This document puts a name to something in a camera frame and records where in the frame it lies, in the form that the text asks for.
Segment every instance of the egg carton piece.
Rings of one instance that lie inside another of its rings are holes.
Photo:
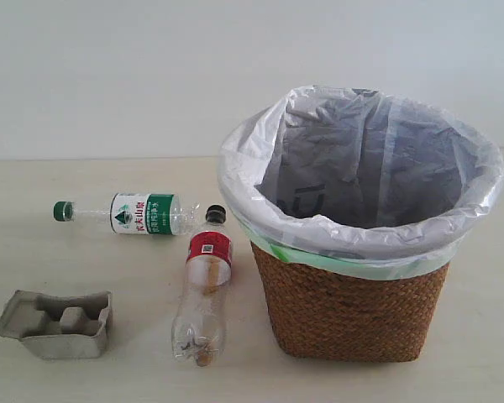
[[[58,297],[17,290],[0,316],[0,336],[42,359],[94,359],[107,347],[112,294]]]

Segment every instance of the white table surface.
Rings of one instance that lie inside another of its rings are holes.
[[[99,359],[43,361],[0,338],[0,402],[504,402],[504,193],[455,257],[428,340],[407,364],[294,359],[276,345],[250,246],[233,217],[228,343],[199,369],[171,356],[188,239],[86,233],[56,200],[175,191],[222,202],[215,159],[0,162],[0,314],[17,289],[113,292]]]

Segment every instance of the trash bag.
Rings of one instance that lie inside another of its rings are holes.
[[[414,269],[451,258],[491,210],[504,166],[495,144],[444,110],[376,91],[305,86],[227,137],[218,178],[252,237]]]

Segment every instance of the woven basket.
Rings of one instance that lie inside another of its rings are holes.
[[[448,264],[403,280],[364,280],[288,264],[252,243],[280,347],[295,357],[403,362],[418,357]]]

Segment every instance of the water bottle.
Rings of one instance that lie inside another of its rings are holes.
[[[58,201],[53,213],[56,221],[104,225],[115,233],[182,235],[197,225],[199,205],[182,207],[178,195],[117,193],[108,205],[96,209]]]
[[[224,300],[231,276],[232,243],[226,234],[226,211],[210,206],[206,222],[191,238],[181,304],[172,323],[174,357],[212,363],[224,348]]]

